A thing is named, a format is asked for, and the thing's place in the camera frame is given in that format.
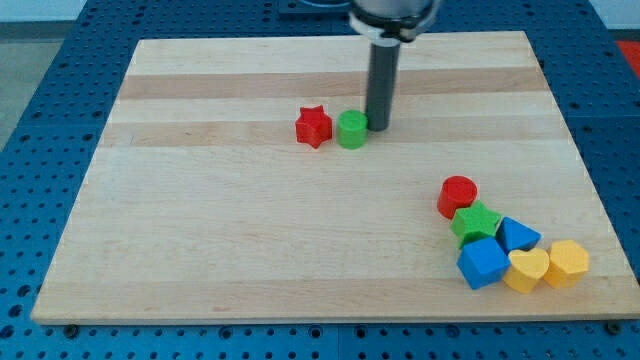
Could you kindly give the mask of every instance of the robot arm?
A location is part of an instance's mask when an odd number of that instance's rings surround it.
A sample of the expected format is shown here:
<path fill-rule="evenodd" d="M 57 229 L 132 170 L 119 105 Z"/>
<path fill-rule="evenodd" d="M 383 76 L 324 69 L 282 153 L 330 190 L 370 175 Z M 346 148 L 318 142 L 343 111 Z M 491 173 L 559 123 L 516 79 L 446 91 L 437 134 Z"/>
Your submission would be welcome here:
<path fill-rule="evenodd" d="M 389 126 L 400 43 L 411 42 L 434 22 L 442 0 L 352 0 L 351 27 L 371 40 L 366 114 L 368 128 Z"/>

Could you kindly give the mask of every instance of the red star block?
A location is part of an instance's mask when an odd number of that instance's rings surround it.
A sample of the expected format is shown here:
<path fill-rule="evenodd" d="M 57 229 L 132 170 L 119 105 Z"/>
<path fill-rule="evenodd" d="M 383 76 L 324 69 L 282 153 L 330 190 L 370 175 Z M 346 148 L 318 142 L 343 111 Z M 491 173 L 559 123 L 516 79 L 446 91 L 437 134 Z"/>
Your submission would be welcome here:
<path fill-rule="evenodd" d="M 296 121 L 296 135 L 299 143 L 307 143 L 314 149 L 323 141 L 331 139 L 331 118 L 324 113 L 322 105 L 300 108 L 300 117 Z"/>

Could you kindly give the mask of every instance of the plastic block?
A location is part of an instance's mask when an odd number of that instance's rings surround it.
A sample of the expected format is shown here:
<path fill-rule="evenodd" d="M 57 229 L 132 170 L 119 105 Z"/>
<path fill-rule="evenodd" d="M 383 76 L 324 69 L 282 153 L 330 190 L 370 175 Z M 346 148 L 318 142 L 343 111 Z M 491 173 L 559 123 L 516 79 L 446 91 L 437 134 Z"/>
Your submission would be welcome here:
<path fill-rule="evenodd" d="M 496 227 L 502 215 L 487 209 L 480 201 L 468 208 L 456 210 L 451 222 L 451 230 L 460 239 L 458 248 L 486 237 L 496 235 Z"/>
<path fill-rule="evenodd" d="M 541 237 L 539 232 L 506 216 L 496 233 L 498 244 L 507 254 L 512 250 L 531 250 Z"/>
<path fill-rule="evenodd" d="M 338 143 L 345 149 L 357 149 L 367 141 L 367 116 L 347 110 L 338 118 Z"/>
<path fill-rule="evenodd" d="M 549 247 L 549 271 L 544 280 L 556 289 L 570 288 L 589 271 L 589 253 L 573 240 L 556 241 Z"/>
<path fill-rule="evenodd" d="M 502 278 L 507 286 L 523 294 L 530 293 L 549 270 L 549 254 L 539 248 L 509 253 L 511 266 Z"/>
<path fill-rule="evenodd" d="M 471 206 L 478 196 L 478 188 L 471 179 L 464 176 L 451 176 L 442 183 L 438 198 L 438 211 L 447 219 L 453 219 L 456 210 Z"/>
<path fill-rule="evenodd" d="M 300 108 L 300 117 L 296 121 L 296 136 L 299 143 L 307 143 L 317 149 L 322 142 L 331 139 L 331 118 L 324 113 L 324 108 Z"/>
<path fill-rule="evenodd" d="M 509 265 L 509 258 L 493 237 L 466 245 L 458 258 L 458 268 L 474 290 L 500 281 Z"/>

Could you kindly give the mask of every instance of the blue pegboard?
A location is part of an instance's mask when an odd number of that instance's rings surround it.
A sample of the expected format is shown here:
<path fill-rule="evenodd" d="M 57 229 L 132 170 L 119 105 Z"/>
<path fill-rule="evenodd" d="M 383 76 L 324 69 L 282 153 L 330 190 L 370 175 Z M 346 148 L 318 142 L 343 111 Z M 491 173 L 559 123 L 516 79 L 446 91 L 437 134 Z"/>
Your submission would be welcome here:
<path fill-rule="evenodd" d="M 0 359 L 640 358 L 637 320 L 81 327 L 73 339 L 29 320 L 137 41 L 353 33 L 344 15 L 280 17 L 277 5 L 87 2 L 0 153 Z M 433 30 L 526 31 L 639 276 L 640 86 L 590 4 L 448 0 Z"/>

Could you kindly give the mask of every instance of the green cylinder block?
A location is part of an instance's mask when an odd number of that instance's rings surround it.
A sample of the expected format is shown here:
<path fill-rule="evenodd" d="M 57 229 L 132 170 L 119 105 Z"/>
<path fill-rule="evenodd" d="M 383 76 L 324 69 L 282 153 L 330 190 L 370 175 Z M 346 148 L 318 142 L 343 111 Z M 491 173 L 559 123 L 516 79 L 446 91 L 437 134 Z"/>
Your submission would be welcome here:
<path fill-rule="evenodd" d="M 367 141 L 367 116 L 358 110 L 347 110 L 338 118 L 338 144 L 357 149 Z"/>

